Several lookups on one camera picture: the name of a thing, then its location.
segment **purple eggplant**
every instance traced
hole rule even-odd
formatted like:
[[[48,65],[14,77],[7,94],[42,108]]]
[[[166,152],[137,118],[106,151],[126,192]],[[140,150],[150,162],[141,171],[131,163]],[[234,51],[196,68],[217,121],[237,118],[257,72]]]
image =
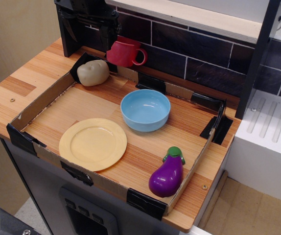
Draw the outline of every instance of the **purple eggplant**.
[[[159,197],[169,197],[176,193],[181,185],[185,160],[178,147],[170,147],[163,164],[149,179],[149,189]]]

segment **light blue bowl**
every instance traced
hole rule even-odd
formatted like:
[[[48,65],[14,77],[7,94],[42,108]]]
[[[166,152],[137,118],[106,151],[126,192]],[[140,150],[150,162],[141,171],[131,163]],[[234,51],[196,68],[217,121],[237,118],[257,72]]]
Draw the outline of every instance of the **light blue bowl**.
[[[125,123],[142,132],[161,128],[168,120],[170,108],[170,101],[164,94],[148,89],[131,92],[121,102]]]

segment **red mug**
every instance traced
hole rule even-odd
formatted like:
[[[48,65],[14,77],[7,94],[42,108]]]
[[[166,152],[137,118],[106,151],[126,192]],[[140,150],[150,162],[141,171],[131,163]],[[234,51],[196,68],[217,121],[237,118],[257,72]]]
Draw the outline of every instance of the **red mug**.
[[[107,60],[114,65],[122,67],[131,67],[134,65],[143,65],[147,61],[147,52],[140,48],[141,44],[138,41],[124,38],[122,36],[117,37],[117,41],[113,43],[111,49],[107,51]],[[143,53],[144,59],[142,62],[136,61],[138,52]]]

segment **yellow plate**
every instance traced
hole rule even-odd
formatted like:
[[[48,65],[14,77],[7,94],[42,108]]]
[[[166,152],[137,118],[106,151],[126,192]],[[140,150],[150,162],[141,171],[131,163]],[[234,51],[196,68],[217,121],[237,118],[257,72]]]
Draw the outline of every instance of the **yellow plate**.
[[[113,121],[91,118],[71,126],[59,143],[60,156],[90,171],[115,164],[127,146],[126,134]]]

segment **brown wall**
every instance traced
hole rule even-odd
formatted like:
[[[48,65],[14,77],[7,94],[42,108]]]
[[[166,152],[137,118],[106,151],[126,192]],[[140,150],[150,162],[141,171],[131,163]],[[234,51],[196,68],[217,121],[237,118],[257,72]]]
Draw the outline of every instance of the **brown wall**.
[[[0,82],[59,37],[53,0],[0,0]],[[15,214],[28,197],[0,142],[0,207]]]

